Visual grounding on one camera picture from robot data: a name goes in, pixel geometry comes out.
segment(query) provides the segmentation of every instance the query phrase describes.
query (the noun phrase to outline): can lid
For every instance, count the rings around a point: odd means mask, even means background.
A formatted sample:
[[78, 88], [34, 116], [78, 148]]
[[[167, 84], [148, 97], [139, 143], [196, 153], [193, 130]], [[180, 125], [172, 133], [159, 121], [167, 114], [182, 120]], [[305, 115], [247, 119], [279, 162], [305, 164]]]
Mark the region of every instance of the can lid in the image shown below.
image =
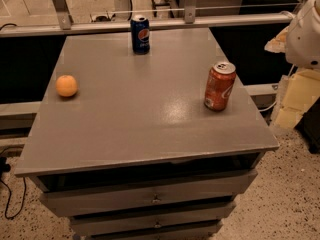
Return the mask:
[[144, 15], [142, 15], [142, 14], [137, 14], [137, 15], [135, 15], [134, 17], [133, 17], [133, 20], [134, 21], [145, 21], [147, 18], [144, 16]]
[[236, 67], [228, 61], [219, 61], [214, 64], [213, 68], [220, 74], [231, 74], [236, 71]]

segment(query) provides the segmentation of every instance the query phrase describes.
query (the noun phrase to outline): terrazzo floor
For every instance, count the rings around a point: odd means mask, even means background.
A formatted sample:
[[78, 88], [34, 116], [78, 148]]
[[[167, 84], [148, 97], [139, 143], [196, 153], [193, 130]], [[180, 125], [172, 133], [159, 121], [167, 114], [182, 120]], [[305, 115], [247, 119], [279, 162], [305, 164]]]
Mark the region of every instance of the terrazzo floor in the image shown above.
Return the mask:
[[[210, 240], [320, 239], [320, 155], [309, 153], [299, 132], [270, 129], [280, 148], [265, 154], [257, 178], [236, 198], [236, 208]], [[13, 175], [17, 159], [9, 154], [12, 169], [2, 177], [12, 189], [8, 216], [19, 210], [24, 189], [22, 179]], [[0, 186], [0, 239], [72, 239], [68, 220], [47, 210], [38, 201], [40, 191], [26, 183], [24, 207], [13, 220], [5, 219], [8, 191]]]

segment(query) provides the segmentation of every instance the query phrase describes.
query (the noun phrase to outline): orange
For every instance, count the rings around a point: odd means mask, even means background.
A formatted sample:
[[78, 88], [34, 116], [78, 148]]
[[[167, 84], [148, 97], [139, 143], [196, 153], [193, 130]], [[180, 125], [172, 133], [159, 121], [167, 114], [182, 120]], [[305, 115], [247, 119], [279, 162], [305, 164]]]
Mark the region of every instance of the orange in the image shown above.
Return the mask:
[[71, 75], [62, 75], [56, 81], [56, 90], [62, 97], [71, 97], [78, 91], [77, 81]]

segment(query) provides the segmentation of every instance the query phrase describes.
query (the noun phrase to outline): orange soda can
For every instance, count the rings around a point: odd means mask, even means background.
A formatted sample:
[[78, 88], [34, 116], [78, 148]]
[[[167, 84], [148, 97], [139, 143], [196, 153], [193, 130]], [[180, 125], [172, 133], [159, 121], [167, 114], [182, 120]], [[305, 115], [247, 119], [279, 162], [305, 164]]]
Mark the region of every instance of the orange soda can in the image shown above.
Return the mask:
[[217, 62], [209, 71], [204, 104], [214, 111], [227, 107], [236, 79], [236, 67], [226, 61]]

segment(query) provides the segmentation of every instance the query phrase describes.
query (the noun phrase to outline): pepsi can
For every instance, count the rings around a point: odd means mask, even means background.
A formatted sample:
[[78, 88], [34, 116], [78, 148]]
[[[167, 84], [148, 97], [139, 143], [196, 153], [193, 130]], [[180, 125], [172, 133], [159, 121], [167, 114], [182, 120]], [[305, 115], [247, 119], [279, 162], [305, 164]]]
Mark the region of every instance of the pepsi can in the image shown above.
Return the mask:
[[131, 21], [132, 49], [136, 54], [146, 54], [150, 50], [149, 20], [143, 15], [135, 15]]

